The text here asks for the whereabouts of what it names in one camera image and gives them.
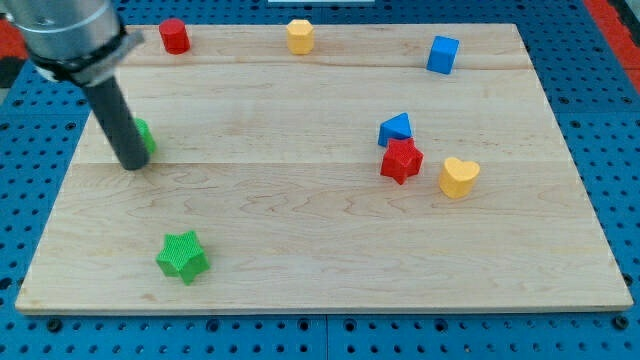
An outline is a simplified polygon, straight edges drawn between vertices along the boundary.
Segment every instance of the yellow heart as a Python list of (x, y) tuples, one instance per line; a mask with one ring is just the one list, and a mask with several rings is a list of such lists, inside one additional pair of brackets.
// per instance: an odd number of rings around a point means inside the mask
[(477, 162), (462, 161), (454, 157), (445, 159), (444, 168), (456, 181), (469, 181), (480, 173), (480, 165)]
[(471, 192), (479, 173), (478, 163), (450, 157), (444, 161), (438, 185), (445, 195), (458, 199)]

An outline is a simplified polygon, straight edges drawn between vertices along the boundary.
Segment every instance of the green block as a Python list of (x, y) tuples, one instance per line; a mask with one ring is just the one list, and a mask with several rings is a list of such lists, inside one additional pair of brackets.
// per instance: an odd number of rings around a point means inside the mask
[(151, 131), (149, 131), (149, 125), (146, 121), (135, 118), (133, 121), (136, 123), (136, 128), (138, 128), (138, 132), (140, 136), (142, 136), (142, 141), (144, 142), (145, 147), (149, 154), (153, 154), (156, 151), (156, 142), (153, 140), (153, 136), (151, 136)]
[(165, 276), (180, 277), (185, 285), (191, 284), (196, 275), (210, 267), (193, 230), (180, 235), (166, 234), (164, 249), (156, 257), (156, 262)]

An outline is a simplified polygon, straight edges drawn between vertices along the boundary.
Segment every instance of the blue block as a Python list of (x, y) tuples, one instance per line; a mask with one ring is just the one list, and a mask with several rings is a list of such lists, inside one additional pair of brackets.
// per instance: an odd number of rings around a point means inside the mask
[(411, 137), (409, 115), (402, 113), (380, 124), (378, 145), (387, 146), (389, 139), (404, 140)]
[(445, 75), (451, 74), (453, 61), (456, 59), (460, 41), (443, 36), (436, 36), (429, 53), (427, 70), (439, 72)]

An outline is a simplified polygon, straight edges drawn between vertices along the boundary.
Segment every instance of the red star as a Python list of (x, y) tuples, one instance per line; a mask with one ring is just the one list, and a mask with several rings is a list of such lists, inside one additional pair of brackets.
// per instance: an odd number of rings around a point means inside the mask
[(380, 174), (390, 176), (402, 185), (409, 176), (420, 172), (423, 157), (424, 155), (413, 144), (413, 138), (389, 139)]

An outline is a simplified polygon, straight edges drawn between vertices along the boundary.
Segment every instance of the blue pegboard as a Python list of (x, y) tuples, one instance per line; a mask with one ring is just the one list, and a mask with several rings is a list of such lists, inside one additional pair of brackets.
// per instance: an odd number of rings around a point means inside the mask
[[(129, 24), (516, 23), (634, 298), (640, 99), (579, 0), (119, 0)], [(13, 307), (89, 107), (28, 63), (0, 108), (0, 358), (638, 358), (638, 308), (501, 316), (24, 317)]]

